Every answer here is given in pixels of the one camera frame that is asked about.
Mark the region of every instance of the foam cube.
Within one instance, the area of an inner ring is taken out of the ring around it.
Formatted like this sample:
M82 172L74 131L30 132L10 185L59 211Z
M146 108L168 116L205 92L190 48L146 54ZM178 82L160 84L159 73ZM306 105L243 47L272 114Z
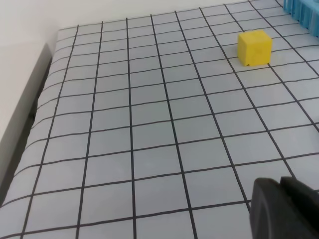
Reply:
M238 35L238 57L244 66L270 63L272 38L263 30Z

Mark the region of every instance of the square grid cell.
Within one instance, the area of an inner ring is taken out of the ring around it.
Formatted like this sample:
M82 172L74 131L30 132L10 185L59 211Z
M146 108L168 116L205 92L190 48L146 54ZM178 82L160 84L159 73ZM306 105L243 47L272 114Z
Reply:
M192 225L199 238L249 239L243 195L256 178L291 170L319 189L319 43L276 0L101 27L59 31L0 236L22 232L35 183L26 239L74 237L51 229L78 222L81 239L191 239ZM237 37L256 28L275 52L244 67Z

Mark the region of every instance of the blue object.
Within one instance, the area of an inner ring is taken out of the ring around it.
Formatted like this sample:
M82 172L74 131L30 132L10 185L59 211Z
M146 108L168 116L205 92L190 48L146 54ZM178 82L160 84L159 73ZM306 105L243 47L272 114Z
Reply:
M284 11L307 28L311 35L319 37L319 0L285 0Z

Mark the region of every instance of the black grid line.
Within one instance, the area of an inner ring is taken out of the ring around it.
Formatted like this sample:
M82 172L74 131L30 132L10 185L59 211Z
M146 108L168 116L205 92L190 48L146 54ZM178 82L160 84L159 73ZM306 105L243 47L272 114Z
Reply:
M130 145L131 145L131 178L132 178L132 215L133 215L133 239L137 238L136 232L136 206L135 206L135 176L134 176L134 152L133 152L133 127L132 127L132 95L131 95L131 75L130 75L130 41L129 25L126 18L127 51L128 51L128 80L129 80L129 110L130 110Z
M208 98L208 96L207 96L206 89L205 89L205 87L204 87L204 85L203 85L203 82L202 82L202 80L201 80L200 74L199 74L199 72L198 72L198 69L197 69L197 66L196 66L196 64L195 64L193 55L192 55L192 53L191 53L191 51L190 51L189 45L188 45L188 43L187 43L185 34L184 34L184 32L183 32L183 29L182 29L182 27L181 27L181 25L180 25L179 20L178 20L178 24L179 24L180 30L181 30L181 32L182 32L182 34L183 34L185 43L186 43L186 45L187 45L187 48L188 48L188 51L189 51L191 60L192 60L192 62L193 62L195 71L196 71L197 76L198 76L198 79L199 79L199 81L200 81L201 87L202 87L203 92L204 92L204 94L205 94L205 97L206 97L208 106L209 106L210 111L211 111L211 113L212 113L212 116L213 116L213 118L214 118L214 121L215 121L217 130L218 130L218 133L219 133L219 135L220 135L220 137L221 137L221 140L222 140L222 142L223 142L223 145L224 145L225 151L226 151L226 153L227 153L229 162L230 162L230 164L231 164L231 166L232 166L232 169L233 169L233 171L234 171L236 180L237 180L237 182L238 182L238 186L239 186L240 191L241 191L241 193L242 193L242 195L243 195L243 198L244 198L244 201L245 201L245 203L246 203L247 209L248 209L248 211L250 211L250 206L249 206L249 204L248 204L248 202L247 202L247 197L246 197L244 188L243 188L243 186L242 186L242 184L241 184L241 182L240 182L238 173L237 173L237 171L236 171L236 168L235 168L235 166L234 166L234 163L233 163L233 160L232 160L232 158L231 158L230 152L229 152L228 147L227 147L227 145L226 145L226 141L225 141L225 139L224 139L224 137L223 137L223 134L222 134L222 132L221 132L221 129L220 129L220 127L219 127L219 124L218 124L218 121L217 121L217 119L216 119L214 110L213 110L213 108L212 108L212 106L211 106L211 103L210 103L210 101L209 101L209 98Z
M309 47L309 46L317 46L317 45L302 46L302 47L297 47L296 49L298 49L298 48L304 48L304 47ZM202 49L196 49L196 50L191 50L191 52L193 52L193 51L199 51L199 50L203 50L203 49L208 49L208 48L217 48L217 47L214 46L214 47L207 47L207 48L202 48ZM287 49L280 49L280 50L275 50L275 51L285 51L285 50L291 50L291 49L292 49L292 48L287 48ZM163 55L161 55L161 56L165 56L165 55L175 55L175 54L179 54L179 53L184 53L184 52L163 54ZM133 60L145 59L145 58L152 58L152 57L156 57L156 56L141 57L141 58L136 58L136 59L133 59ZM198 63L203 63L203 62L220 61L220 60L223 60L223 59L200 61L200 62L197 62L197 64L198 64ZM306 62L306 63L309 64L309 62L313 62L313 61L319 61L319 59L310 60L310 61L305 61L305 60L303 60L303 61L300 61L300 62L291 62L291 63L273 65L272 67L284 66L284 65L291 65L291 64L298 64L298 63L303 63L303 62ZM112 63L119 63L119 62L126 62L126 60L115 61L115 62L107 62L107 63L101 63L100 65L112 64ZM191 64L189 63L189 64L181 64L181 65L175 65L175 66L168 66L168 67L163 67L163 69L175 68L175 67L187 66L187 65L191 65ZM96 64L72 66L72 67L69 67L69 68L78 68L78 67L85 67L85 66L96 66ZM57 73L57 72L60 72L60 71L64 71L64 70L65 70L65 69L59 69L59 70L57 70L57 71L51 72L48 77L50 77L50 76L53 75L54 73ZM140 73L140 72L147 72L147 71L153 71L153 70L159 70L159 68L152 68L152 69L147 69L147 70L142 70L142 71L134 71L134 72L131 72L131 73ZM253 71L253 70L256 70L256 69L242 70L242 71L237 71L237 72ZM98 78L111 77L111 76L120 76L120 75L127 75L127 73L119 73L119 74L113 74L113 75L99 76ZM87 79L92 79L92 77L83 78L83 79L71 79L71 80L87 80Z
M256 12L263 17L260 12L252 5L252 3L248 0L249 4L256 10ZM297 55L313 70L313 72L319 77L319 73L309 64L309 61L306 61L305 58L290 44L290 42L285 39L271 24L270 22L268 22L264 17L263 19L273 28L274 31L276 31L287 43L288 45L297 53ZM300 102L297 100L297 98L295 97L295 95L291 92L291 90L288 88L288 86L286 85L286 83L281 79L281 77L277 74L277 72L273 69L273 66L271 66L270 64L268 64L268 66L270 67L270 69L274 72L274 74L278 77L278 79L283 83L284 87L286 88L286 90L289 92L289 94L292 96L292 98L297 102L297 104L299 105L299 107L301 108L301 110L304 112L304 114L307 116L307 118L310 120L310 122L312 123L312 125L315 127L315 129L317 130L317 132L319 133L319 127L315 124L315 122L313 121L313 119L308 115L308 113L306 112L306 110L304 109L304 107L300 104Z
M214 14L214 15L209 15L209 16L206 16L206 17L219 16L219 15L229 15L229 13ZM276 16L285 16L285 15L289 15L289 14L280 14L280 15L268 16L268 17L265 17L265 18L271 18L271 17L276 17ZM194 20L194 19L199 19L199 18L202 18L202 17L194 17L194 18L185 19L185 20L181 20L181 21L188 21L188 20ZM256 19L263 19L263 18L264 18L264 17L252 18L252 19L247 19L247 20L239 20L238 22L250 21L250 20L256 20ZM158 25L170 24L170 23L175 23L175 22L177 22L177 21L160 23L160 24L158 24ZM234 22L234 21L225 22L225 23L218 23L218 24L212 24L212 25L210 25L210 26L224 25L224 24L228 24L228 23L232 23L232 22ZM138 27L133 27L133 28L142 28L142 27L147 27L147 26L151 26L151 25L144 25L144 26L138 26ZM204 27L206 27L206 26L188 28L188 29L185 29L185 30L192 30L192 29L198 29L198 28L204 28ZM106 31L106 32L113 32L113 31L120 31L120 30L125 30L125 29L112 30L112 31ZM166 33L177 32L177 31L178 31L178 30L173 30L173 31L161 32L161 33L157 33L157 34L166 34ZM82 35L91 35L91 34L97 34L97 33L99 33L99 32L86 33L86 34L81 34L81 35L79 35L79 36L82 36ZM129 39L138 38L138 37L144 37L144 36L151 36L151 34L129 37ZM74 37L74 36L71 36L71 37L67 37L67 38L58 40L57 42L62 41L62 40L65 40L65 39L68 39L68 38L72 38L72 37ZM120 41L120 40L125 40L125 38L119 38L119 39L113 39L113 40L105 40L105 41L102 41L102 42L111 42L111 41ZM87 44L94 44L94 43L98 43L98 42L90 42L90 43L76 44L75 46L87 45ZM61 50L61 49L67 48L67 47L70 47L70 46L61 47L61 48L57 49L55 52L57 52L57 51L59 51L59 50Z
M243 32L245 32L244 29L241 27L241 25L240 25L240 24L237 22L237 20L234 18L234 16L230 13L228 7L227 7L226 5L225 5L225 7L226 7L227 11L229 12L229 14L231 15L231 17L236 21L236 23L238 24L238 26L243 30ZM223 51L223 53L224 53L224 55L225 55L225 57L226 57L226 59L227 59L229 65L230 65L230 67L232 68L232 70L233 70L233 72L234 72L234 74L235 74L237 80L239 81L240 85L242 86L242 88L243 88L243 90L244 90L244 92L245 92L245 94L246 94L246 96L247 96L249 102L250 102L251 105L253 106L253 108L254 108L256 114L258 115L259 120L261 121L261 123L263 124L264 128L266 129L267 134L269 135L269 137L270 137L271 141L273 142L275 148L277 149L277 151L278 151L280 157L282 158L284 164L286 165L286 167L287 167L289 173L291 174L291 176L292 176L293 178L296 178L295 175L294 175L294 173L293 173L293 171L291 170L289 164L288 164L287 161L285 160L285 157L284 157L283 153L281 152L279 146L277 145L277 143L276 143L274 137L273 137L272 134L270 133L270 131L269 131L269 129L268 129L266 123L264 122L264 120L263 120L263 118L261 117L259 111L257 110L257 108L256 108L256 106L255 106L255 104L254 104L254 102L252 101L251 97L249 96L249 94L248 94L248 92L247 92L247 90L246 90L244 84L243 84L242 81L240 80L240 78L239 78L238 74L236 73L235 69L233 68L233 66L230 64L230 61L229 61L229 59L227 58L227 56L226 56L226 54L225 54L225 52L224 52L223 49L222 49L222 51Z
M221 204L207 205L207 206L201 206L201 207L194 207L194 208L192 208L192 210L216 208L216 207L237 205L237 204L243 204L243 203L245 203L245 202L244 201L235 201L235 202L229 202L229 203L221 203ZM138 216L136 216L136 218L138 218L138 219L140 219L140 218L148 218L148 217L155 217L155 216L159 216L159 215L179 213L179 212L187 212L187 211L188 211L188 208L184 208L184 209L177 209L177 210L165 211L165 212L160 212L160 213L138 215ZM95 225L100 225L100 224L122 222L122 221L127 221L127 220L132 220L132 219L133 219L133 217L112 219L112 220L99 221L99 222L94 222L94 223L81 224L80 227L89 227L89 226L95 226ZM25 232L24 235L31 235L31 234L43 233L43 232L51 232L51 231L57 231L57 230L63 230L63 229L71 229L71 228L76 228L76 227L77 227L77 225L71 225L71 226L65 226L65 227L56 227L56 228L42 229L42 230ZM21 233L11 234L11 235L8 235L8 236L5 236L5 237L1 237L0 239L7 239L7 238L14 237L14 236L20 236L20 235L23 235L23 234L21 234Z
M265 133L266 131L260 131L260 132L253 132L253 133L245 133L245 134L241 134L241 135L249 135L249 134L259 134L259 133ZM240 136L240 135L230 135L230 136L225 136L225 138L228 137L236 137L236 136ZM210 141L210 140L215 140L215 139L220 139L220 137L215 137L215 138L206 138L206 139L199 139L199 140L193 140L193 141L187 141L187 142L181 142L178 143L179 145L183 145L183 144L189 144L189 143L194 143L194 142L203 142L203 141ZM175 146L175 144L168 144L168 145L159 145L157 147L168 147L168 146ZM147 150L149 148L142 148L142 149L135 149L134 151L141 151L141 150ZM105 155L114 155L114 154L120 154L120 153L128 153L130 152L130 150L127 151L120 151L120 152L115 152L115 153L109 153L109 154L105 154ZM289 157L285 157L286 160L289 159L293 159L293 158L299 158L299 157L305 157L305 156L312 156L312 155L319 155L319 152L314 152L314 153L307 153L307 154L300 154L300 155L294 155L294 156L289 156ZM64 160L58 160L58 161L53 161L53 162L47 162L47 163L43 163L43 165L50 165L50 164L56 164L56 163L60 163L60 162L66 162L66 161L76 161L76 160L83 160L85 159L85 157L82 158L71 158L71 159L64 159ZM261 161L253 161L253 162L247 162L247 163L239 163L239 164L234 164L234 166L243 166L243 165L251 165L251 164L258 164L258 163L267 163L267 162L272 162L272 161L282 161L281 158L277 158L277 159L269 159L269 160L261 160ZM40 164L34 164L34 165L30 165L22 170L20 170L19 172L17 172L14 176L18 175L20 172L31 168L31 167L37 167L40 166ZM196 170L189 170L189 171L185 171L185 173L192 173L192 172L200 172L200 171L208 171L208 170L214 170L214 169L219 169L219 168L226 168L226 167L231 167L231 165L225 165L225 166L218 166L218 167L212 167L212 168L204 168L204 169L196 169ZM156 176L152 176L152 178L156 178L156 177L164 177L163 175L156 175ZM138 178L135 179L135 181L140 181L140 180L145 180L145 179L149 179L150 177L145 177L145 178ZM97 185L90 185L90 186L85 186L86 187L96 187L96 186L102 186L102 185L108 185L110 183L107 184L97 184ZM10 200L6 203L4 203L1 207L4 207L7 204L10 204L12 202L15 202L17 200L20 199L24 199L27 197L30 197L31 195L26 195L20 198L16 198L13 200Z
M299 82L299 81L307 81L307 80L316 80L319 78L309 78L309 79L301 79L301 80L296 80L296 81L287 81L287 82ZM271 84L267 84L267 85L259 85L259 86L251 86L251 87L246 87L245 89L252 89L252 88L261 88L261 87L267 87L267 86L272 86L272 85L280 85L282 84L282 82L276 82L276 83L271 83ZM216 94L222 94L222 93L227 93L227 92L233 92L233 91L240 91L243 90L243 88L237 88L237 89L233 89L233 90L226 90L226 91L220 91L220 92L213 92L213 93L207 93L207 95L216 95ZM193 97L200 97L200 96L205 96L205 94L201 94L201 95L192 95L192 96L186 96L186 97L181 97L181 98L174 98L174 99L169 99L169 101L176 101L176 100L181 100L181 99L188 99L188 98L193 98ZM298 101L306 101L306 100L313 100L313 99L318 99L319 97L311 97L311 98L305 98L305 99L301 99ZM131 106L138 106L138 105L145 105L145 104L153 104L153 103L160 103L160 102L166 102L166 100L161 100L161 101L154 101L154 102L145 102L145 103L139 103L139 104L132 104ZM262 106L257 106L256 108L264 108L264 107L271 107L271 106L280 106L280 105L285 105L285 104L290 104L290 103L297 103L296 100L293 101L289 101L289 102L283 102L283 103L275 103L275 104L269 104L269 105L262 105ZM112 107L112 108L107 108L107 109L101 109L101 110L94 110L94 112L98 112L98 111L107 111L107 110L112 110L112 109L119 109L119 108L126 108L129 107L129 105L127 106L119 106L119 107ZM251 108L245 108L245 109L237 109L237 110L231 110L231 111L222 111L222 112L218 112L215 113L217 114L224 114L224 113L229 113L229 112L236 112L236 111L244 111L247 109L251 109ZM90 113L91 111L82 111L82 112L71 112L71 113L63 113L63 114L56 114L56 117L59 116L64 116L64 115L72 115L72 114L82 114L82 113ZM34 126L32 126L31 129L35 128L39 123L41 123L44 120L50 119L52 117L46 117L43 118L42 120L40 120L39 122L37 122ZM143 124L135 124L133 126L141 126L141 125L146 125L146 124L151 124L151 123L143 123ZM94 130L92 132L100 132L100 131L106 131L106 130L113 130L113 129L117 129L117 128L111 128L111 129L104 129L104 130ZM59 136L53 136L51 138L57 138L57 137L63 137L63 136L68 136L68 135L74 135L74 134L85 134L87 132L82 132L82 133L72 133L72 134L64 134L64 135L59 135ZM47 138L43 138L43 139L38 139L32 143L30 143L29 145L26 146L25 149L27 149L30 145L42 141L42 140L46 140Z
M291 35L285 35L285 36L283 36L283 37L298 36L298 35L309 35L309 33L291 34ZM188 39L188 40L208 38L208 37L211 37L211 36L204 36L204 37L199 37L199 38L191 38L191 39ZM278 36L278 37L272 37L272 38L273 38L273 39L277 39L277 38L282 38L282 37L281 37L281 36ZM158 43L158 45L160 45L160 44L170 44L170 43L174 43L174 42L183 42L183 41L184 41L184 40L178 40L178 41L172 41L172 42L164 42L164 43ZM226 45L222 45L222 46L231 46L231 45L237 45L237 43L234 43L234 44L226 44ZM143 45L143 46L136 46L136 47L131 47L130 49L140 48L140 47L147 47L147 46L155 46L155 44ZM299 47L295 47L295 48L298 49L298 48L304 48L304 47L310 47L310 46L318 46L318 44L317 44L317 45L299 46ZM203 50L203 49L207 49L207 48L199 48L199 49L194 49L194 50L192 50L192 51L199 51L199 50ZM110 50L110 51L101 51L101 53L115 52L115 51L123 51L123 50L126 50L126 48L124 48L124 49L118 49L118 50ZM177 53L182 53L182 52L169 53L169 54L173 55L173 54L177 54ZM97 53L97 52L92 52L92 53L76 54L76 55L72 55L71 57L73 57L73 56L95 55L95 54L98 54L98 53ZM59 58L59 59L53 61L53 62L51 63L51 65L53 65L53 64L56 63L56 62L58 62L59 60L66 59L66 58L68 58L68 56L61 57L61 58ZM145 57L133 58L133 59L131 59L131 60L143 59L143 58L145 58Z
M293 158L299 158L299 157L305 157L305 156L312 156L312 155L319 155L319 152L317 153L308 153L308 154L301 154L301 155L296 155L296 156L291 156L291 157L286 157L285 159L293 159ZM282 161L281 158L274 158L274 159L268 159L268 160L260 160L260 161L253 161L253 162L246 162L246 163L238 163L234 164L235 167L238 166L246 166L246 165L252 165L252 164L262 164L262 163L269 163L269 162L276 162L276 161ZM217 166L217 167L211 167L211 168L202 168L202 169L195 169L195 170L187 170L184 171L184 174L188 173L195 173L195 172L203 172L203 171L211 171L211 170L216 170L216 169L222 169L222 168L231 168L232 165L224 165L224 166ZM154 176L149 176L149 177L142 177L142 178L136 178L134 181L143 181L143 180L148 180L148 179L153 179L153 178L160 178L160 177L166 177L166 176L172 176L172 175L181 175L181 172L176 172L176 173L168 173L168 174L158 174ZM87 185L84 188L92 188L92 187L100 187L100 186L107 186L107 185L113 185L113 184L121 184L121 183L127 183L127 182L132 182L132 180L124 180L124 181L114 181L114 182L108 182L108 183L100 183L100 184L94 184L94 185ZM45 191L45 192L40 192L40 193L34 193L33 196L38 196L38 195L44 195L44 194L51 194L51 193L57 193L57 192L64 192L64 191L71 191L71 190L78 190L81 189L82 187L75 187L75 188L66 188L66 189L59 189L59 190L54 190L54 191ZM15 201L31 197L31 195L26 195L23 197L19 197L13 200L10 200L6 203L4 203L0 208L5 207L6 205L13 203Z
M101 24L101 35L100 35L100 45L99 45L99 54L98 54L98 64L96 66L96 75L95 75L95 82L94 82L94 94L92 100L92 112L90 118L90 127L88 133L88 142L87 142L87 149L86 149L86 157L85 157L85 164L84 164L84 172L83 172L83 180L82 180L82 187L81 187L81 196L80 196L80 206L79 206L79 213L78 213L78 220L77 220L77 227L76 227L76 236L75 238L79 238L80 233L80 224L81 224L81 215L82 215L82 207L83 207L83 196L84 196L84 186L85 186L85 179L86 179L86 170L88 165L88 156L90 151L90 140L91 140L91 131L92 131L92 122L93 122L93 114L94 114L94 103L95 103L95 93L96 93L96 85L97 85L97 77L99 73L99 62L100 62L100 51L101 51L101 41L102 41L102 31L103 31L103 22Z
M154 27L152 15L151 15L151 21L152 21L152 25L153 25L154 39L155 39L155 44L156 44L156 48L157 48L157 52L158 52L160 71L161 71L161 76L162 76L163 83L164 83L164 89L165 89L166 101L167 101L167 106L168 106L168 111L169 111L169 117L170 117L170 121L171 121L171 127L172 127L172 130L173 130L173 135L174 135L174 140L175 140L175 145L176 145L176 150L177 150L177 156L178 156L178 161L179 161L181 176L182 176L182 179L183 179L183 184L184 184L184 190L185 190L185 195L186 195L186 200L187 200L187 205L188 205L188 211L189 211L190 221L191 221L191 225L192 225L192 229L193 229L194 239L197 239L197 231L196 231L196 226L195 226L195 220L194 220L194 216L193 216L193 211L192 211L192 209L191 209L191 203L190 203L190 198L189 198L189 192L188 192L187 183L186 183L186 178L185 178L185 174L184 174L183 162L182 162L182 160L181 160L181 155L180 155L180 151L179 151L178 140L177 140L177 134L176 134L176 131L175 131L175 125L174 125L174 120L173 120L173 114L172 114L171 108L170 108L170 103L169 103L169 97L168 97L167 87L166 87L166 84L165 84L165 75L164 75L163 67L162 67L162 64L161 64L160 50L159 50L159 46L158 46L158 41L157 41L157 37L156 37L156 32L155 32L155 27Z
M74 41L73 41L73 46L72 46L72 50L71 50L70 55L72 54L72 51L73 51L73 49L74 49L74 43L75 43L75 40L76 40L76 34L78 33L78 30L79 30L79 26L77 26L77 28L76 28L76 33L75 33L75 37L74 37ZM65 78L66 78L66 74L67 74L67 69L65 70L63 81L64 81ZM60 92L59 92L59 96L61 95L62 88L63 88L63 83L61 84L61 89L60 89ZM50 130L49 130L49 133L48 133L48 137L51 136L51 132L52 132L53 124L54 124L54 118L55 118L55 115L56 115L56 111L57 111L58 105L59 105L59 98L57 99L56 106L55 106L55 109L54 109L54 114L53 114L53 117L52 117L52 122L51 122ZM35 192L35 188L36 188L36 185L37 185L37 183L38 183L38 180L39 180L39 177L40 177L40 174L41 174L42 163L43 163L43 161L44 161L44 157L45 157L45 153L46 153L46 150L47 150L48 145L49 145L49 140L46 141L46 144L45 144L45 147L44 147L44 151L43 151L43 154L42 154L41 165L39 166L38 174L37 174L37 176L36 176L36 180L35 180L34 187L33 187L33 190L32 190L32 195L31 195L31 197L30 197L29 205L28 205L28 208L27 208L27 211L26 211L26 216L25 216L25 220L24 220L24 224L23 224L23 228L22 228L22 234L21 234L21 237L20 237L21 239L23 239L23 234L24 234L25 229L26 229L26 225L27 225L28 218L29 218L29 214L30 214L30 210L31 210L31 205L32 205L32 200L33 200L33 194L34 194L34 192Z
M296 102L295 101L289 101L289 102L277 103L277 104L272 104L272 105L258 106L256 108L259 109L259 108L265 108L265 107L271 107L271 106L281 106L281 105L287 105L287 104L292 104L292 103L296 103ZM247 110L253 110L253 109L255 109L255 108L254 107L243 108L243 109L238 109L238 110L217 112L217 113L214 113L214 114L215 115L220 115L220 114L226 114L226 113L232 113L232 112L238 112L238 111L247 111ZM174 119L174 121L192 119L192 118L199 118L199 117L204 117L204 116L212 116L212 115L213 114L204 114L204 115L190 116L190 117L184 117L184 118L177 118L177 119ZM160 121L154 121L154 122L148 122L148 123L135 124L132 127L138 127L138 126L149 125L149 124L156 124L156 123L161 123L161 122L170 122L170 120L168 119L168 120L160 120ZM286 128L297 128L297 127L308 126L308 125L313 125L313 124L309 123L309 124L301 124L301 125L288 126L288 127L280 127L280 128L270 129L269 131L282 130L282 129L286 129ZM117 128L107 128L107 129L100 129L100 130L92 130L91 133L94 133L94 132L105 132L105 131L117 130L117 129L122 129L122 128L130 128L130 126L122 126L122 127L117 127ZM61 137L66 137L66 136L71 136L71 135L82 135L82 134L88 134L88 133L89 132L69 133L69 134L62 134L62 135L52 136L50 138L38 139L38 140L30 143L25 149L27 149L31 145L33 145L33 144L35 144L37 142L40 142L40 141L45 141L45 140L53 139L53 138L61 138ZM234 137L234 136L238 136L238 134L227 135L227 136L224 136L224 137Z

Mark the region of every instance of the yellow cube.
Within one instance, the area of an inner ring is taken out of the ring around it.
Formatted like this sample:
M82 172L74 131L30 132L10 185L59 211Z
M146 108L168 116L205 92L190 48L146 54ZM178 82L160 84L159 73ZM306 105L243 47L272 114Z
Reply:
M263 30L238 35L238 57L244 66L270 63L272 38Z

